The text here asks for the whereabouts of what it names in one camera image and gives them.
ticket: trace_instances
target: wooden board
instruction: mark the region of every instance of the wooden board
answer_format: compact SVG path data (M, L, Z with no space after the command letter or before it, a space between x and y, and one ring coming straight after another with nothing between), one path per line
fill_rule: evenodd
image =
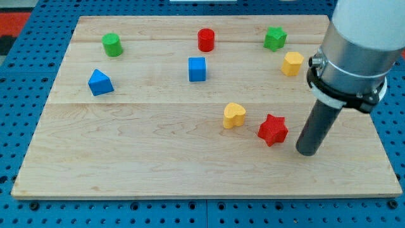
M287 44L263 48L268 26ZM295 141L315 101L306 66L280 71L287 51L315 53L325 16L84 16L75 29L12 195L18 199L360 198L402 193L369 115L344 110L313 157ZM197 49L203 27L216 32ZM100 42L120 34L124 53ZM187 59L205 56L206 82L188 81ZM97 68L115 92L92 96ZM229 102L247 110L222 127ZM266 114L285 116L282 144L257 137Z

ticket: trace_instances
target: blue cube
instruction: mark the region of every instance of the blue cube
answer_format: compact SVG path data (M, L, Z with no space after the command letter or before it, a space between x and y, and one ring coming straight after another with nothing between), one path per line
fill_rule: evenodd
M88 84L93 96L114 91L109 77L97 69L94 70Z
M206 80L205 57L189 58L189 81L202 82Z

